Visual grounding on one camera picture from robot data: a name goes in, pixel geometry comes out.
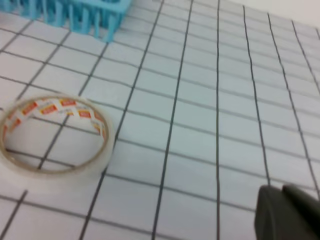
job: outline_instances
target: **table surface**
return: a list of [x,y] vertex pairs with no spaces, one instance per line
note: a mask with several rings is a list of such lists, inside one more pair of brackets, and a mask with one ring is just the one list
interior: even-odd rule
[[[133,0],[110,44],[0,13],[1,109],[61,92],[116,129],[87,186],[48,195],[0,180],[0,239],[254,240],[261,185],[318,198],[318,81],[317,29],[225,0]],[[7,148],[57,170],[99,141],[59,115],[30,119]]]

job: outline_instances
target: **white grid mat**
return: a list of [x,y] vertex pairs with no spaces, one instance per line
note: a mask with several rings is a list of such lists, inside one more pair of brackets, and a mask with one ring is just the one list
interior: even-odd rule
[[[224,0],[133,0],[111,44],[0,13],[1,108],[63,92],[117,129],[106,172],[81,191],[0,181],[0,239],[254,240],[261,185],[318,198],[318,81],[317,29]],[[87,159],[65,162],[97,136],[71,118],[26,124],[33,142],[9,150],[44,168]]]

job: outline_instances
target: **adhesive tape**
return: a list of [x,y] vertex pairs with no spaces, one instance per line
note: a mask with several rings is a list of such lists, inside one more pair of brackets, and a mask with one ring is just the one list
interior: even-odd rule
[[[90,119],[103,144],[88,161],[66,170],[36,169],[12,157],[5,148],[6,139],[31,117],[65,114]],[[115,142],[111,118],[98,107],[79,97],[45,95],[20,100],[10,106],[0,119],[0,175],[5,180],[31,192],[56,193],[97,180],[108,165]]]

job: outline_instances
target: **blue plastic object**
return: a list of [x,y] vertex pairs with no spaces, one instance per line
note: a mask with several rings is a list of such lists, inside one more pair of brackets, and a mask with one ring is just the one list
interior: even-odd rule
[[103,42],[112,42],[132,0],[0,0],[0,10],[17,11],[35,20],[62,27],[69,24],[72,32],[92,33]]

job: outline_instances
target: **black object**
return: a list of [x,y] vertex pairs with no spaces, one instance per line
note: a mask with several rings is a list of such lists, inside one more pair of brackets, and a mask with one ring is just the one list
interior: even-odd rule
[[320,240],[320,202],[291,185],[262,186],[254,228],[257,240]]

